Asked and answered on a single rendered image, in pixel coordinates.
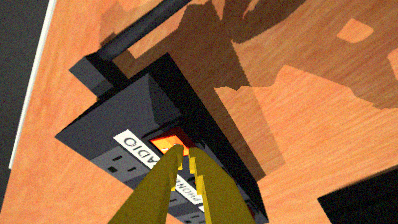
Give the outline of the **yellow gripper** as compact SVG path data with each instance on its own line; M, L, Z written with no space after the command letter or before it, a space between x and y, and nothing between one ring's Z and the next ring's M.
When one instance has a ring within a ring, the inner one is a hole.
M206 224L256 224L235 181L203 150L188 149L190 173L202 195ZM166 224L184 146L172 146L107 224Z

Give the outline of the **black power strip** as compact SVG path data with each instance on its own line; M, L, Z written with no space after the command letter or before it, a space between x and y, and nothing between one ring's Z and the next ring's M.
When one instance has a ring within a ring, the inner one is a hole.
M54 136L135 190L174 145L184 146L182 170L168 214L183 224L206 224L202 195L190 173L188 149L209 155L236 183L256 224L269 219L258 183L169 53L128 79L112 61L192 0L163 0L68 71L97 102Z

